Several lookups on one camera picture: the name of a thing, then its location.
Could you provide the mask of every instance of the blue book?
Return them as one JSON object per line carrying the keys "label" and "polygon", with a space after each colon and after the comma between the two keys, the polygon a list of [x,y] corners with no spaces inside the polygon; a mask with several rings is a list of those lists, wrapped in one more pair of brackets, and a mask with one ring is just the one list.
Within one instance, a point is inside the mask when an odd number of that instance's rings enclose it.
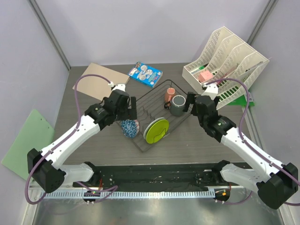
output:
{"label": "blue book", "polygon": [[137,62],[136,65],[129,71],[128,75],[131,78],[153,88],[163,76],[163,72],[143,64],[142,62]]}

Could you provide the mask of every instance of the orange cup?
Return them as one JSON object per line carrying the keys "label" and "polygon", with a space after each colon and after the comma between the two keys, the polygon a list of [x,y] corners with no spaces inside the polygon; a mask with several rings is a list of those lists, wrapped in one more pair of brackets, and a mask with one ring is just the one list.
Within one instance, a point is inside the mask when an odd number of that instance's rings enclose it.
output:
{"label": "orange cup", "polygon": [[165,102],[170,102],[174,96],[175,96],[175,89],[168,88],[165,93]]}

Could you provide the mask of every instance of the white basket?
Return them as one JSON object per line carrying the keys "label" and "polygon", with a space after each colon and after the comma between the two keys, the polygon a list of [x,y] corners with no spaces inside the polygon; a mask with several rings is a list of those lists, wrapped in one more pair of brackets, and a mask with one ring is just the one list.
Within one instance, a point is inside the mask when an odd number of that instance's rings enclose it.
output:
{"label": "white basket", "polygon": [[[261,64],[252,73],[248,73],[245,76],[245,71],[258,63]],[[231,77],[241,79],[249,89],[268,63],[269,60],[267,58],[226,27],[222,27],[212,33],[200,57],[184,66],[182,76],[198,94],[203,93],[202,84],[198,81],[198,76],[206,70],[210,71],[214,77],[205,82]],[[204,65],[206,67],[203,70],[199,70],[199,67]],[[222,108],[245,93],[243,87],[233,81],[221,82],[218,87],[220,101],[217,109]]]}

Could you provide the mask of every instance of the white wall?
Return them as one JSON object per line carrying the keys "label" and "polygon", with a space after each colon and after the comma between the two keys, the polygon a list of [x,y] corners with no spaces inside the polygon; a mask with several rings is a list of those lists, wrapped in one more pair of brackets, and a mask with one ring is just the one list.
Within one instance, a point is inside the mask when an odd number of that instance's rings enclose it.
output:
{"label": "white wall", "polygon": [[[256,122],[266,151],[300,169],[300,1],[278,1],[253,47],[270,63],[252,94]],[[300,192],[290,202],[300,203]],[[300,224],[300,207],[290,207]]]}
{"label": "white wall", "polygon": [[190,62],[212,31],[247,40],[267,0],[37,0],[71,66]]}
{"label": "white wall", "polygon": [[[68,72],[25,0],[0,1],[0,159],[32,109],[54,126]],[[0,224],[19,225],[25,181],[0,165]]]}

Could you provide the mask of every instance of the pink sponge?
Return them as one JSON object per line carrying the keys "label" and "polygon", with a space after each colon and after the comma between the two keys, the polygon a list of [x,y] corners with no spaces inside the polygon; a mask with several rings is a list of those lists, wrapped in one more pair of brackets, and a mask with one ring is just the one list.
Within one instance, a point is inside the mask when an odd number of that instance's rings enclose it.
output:
{"label": "pink sponge", "polygon": [[198,80],[200,81],[200,83],[203,83],[204,81],[206,81],[212,77],[213,77],[213,75],[211,74],[211,72],[206,70],[206,71],[200,73]]}

